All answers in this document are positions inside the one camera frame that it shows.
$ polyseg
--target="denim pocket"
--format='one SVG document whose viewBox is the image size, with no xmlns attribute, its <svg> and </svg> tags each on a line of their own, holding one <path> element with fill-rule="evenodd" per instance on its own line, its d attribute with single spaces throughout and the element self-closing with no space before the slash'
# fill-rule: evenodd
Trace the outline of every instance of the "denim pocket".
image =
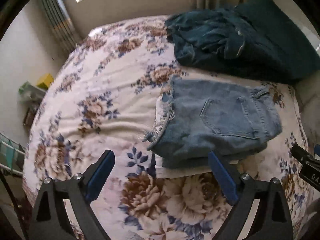
<svg viewBox="0 0 320 240">
<path fill-rule="evenodd" d="M 208 99 L 200 117 L 213 133 L 256 139 L 248 107 L 245 97 Z"/>
</svg>

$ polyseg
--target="bed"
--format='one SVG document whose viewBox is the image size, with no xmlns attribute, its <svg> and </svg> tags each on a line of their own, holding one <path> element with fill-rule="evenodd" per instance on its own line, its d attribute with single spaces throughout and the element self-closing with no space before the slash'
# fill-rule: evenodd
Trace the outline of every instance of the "bed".
<svg viewBox="0 0 320 240">
<path fill-rule="evenodd" d="M 212 173 L 157 178 L 154 155 L 146 150 L 148 142 L 142 142 L 144 132 L 154 124 L 161 86 L 172 74 L 267 85 L 283 132 L 237 167 L 260 180 L 281 180 L 297 238 L 311 188 L 298 177 L 301 165 L 290 154 L 295 142 L 308 150 L 293 87 L 179 65 L 166 40 L 166 18 L 96 28 L 70 54 L 31 128 L 23 172 L 30 203 L 44 178 L 69 179 L 110 149 L 116 164 L 91 207 L 111 239 L 212 239 L 231 209 Z M 84 239 L 70 203 L 65 205 L 74 232 Z"/>
</svg>

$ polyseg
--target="jeans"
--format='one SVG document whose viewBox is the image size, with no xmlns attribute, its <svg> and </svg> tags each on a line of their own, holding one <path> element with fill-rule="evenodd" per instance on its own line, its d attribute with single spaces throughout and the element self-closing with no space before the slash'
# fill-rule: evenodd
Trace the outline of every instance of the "jeans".
<svg viewBox="0 0 320 240">
<path fill-rule="evenodd" d="M 211 150 L 227 161 L 264 150 L 282 131 L 269 90 L 262 86 L 172 77 L 162 95 L 164 114 L 147 133 L 165 168 L 207 165 Z"/>
</svg>

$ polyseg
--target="silver bolt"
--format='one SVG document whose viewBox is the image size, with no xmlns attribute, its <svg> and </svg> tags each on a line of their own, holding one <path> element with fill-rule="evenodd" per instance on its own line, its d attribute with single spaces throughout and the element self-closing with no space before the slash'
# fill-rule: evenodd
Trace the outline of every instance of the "silver bolt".
<svg viewBox="0 0 320 240">
<path fill-rule="evenodd" d="M 248 180 L 251 178 L 250 175 L 247 173 L 242 174 L 241 177 L 242 177 L 242 179 L 245 179 L 245 180 Z"/>
<path fill-rule="evenodd" d="M 81 179 L 82 178 L 82 174 L 81 173 L 76 173 L 75 175 L 73 175 L 74 179 Z"/>
<path fill-rule="evenodd" d="M 45 178 L 43 182 L 44 182 L 45 184 L 49 184 L 50 181 L 51 181 L 51 178 Z"/>
<path fill-rule="evenodd" d="M 278 178 L 272 178 L 272 182 L 273 183 L 276 183 L 276 184 L 279 184 L 280 183 L 280 180 Z"/>
</svg>

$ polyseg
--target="mattress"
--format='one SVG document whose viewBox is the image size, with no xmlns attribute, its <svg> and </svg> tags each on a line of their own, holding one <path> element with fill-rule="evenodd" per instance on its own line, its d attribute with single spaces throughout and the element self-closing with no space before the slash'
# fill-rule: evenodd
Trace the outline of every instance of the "mattress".
<svg viewBox="0 0 320 240">
<path fill-rule="evenodd" d="M 296 238 L 310 188 L 298 177 L 301 165 L 290 154 L 295 142 L 308 150 L 294 89 L 179 65 L 174 45 L 166 40 L 166 18 L 144 17 L 99 27 L 70 54 L 31 128 L 23 170 L 29 201 L 34 205 L 44 178 L 69 179 L 110 149 L 116 164 L 91 208 L 111 239 L 212 239 L 231 209 L 212 173 L 158 178 L 155 156 L 146 150 L 148 142 L 142 142 L 144 133 L 154 125 L 156 100 L 172 74 L 267 85 L 283 132 L 237 167 L 256 179 L 281 180 Z M 65 204 L 81 238 L 71 205 Z"/>
</svg>

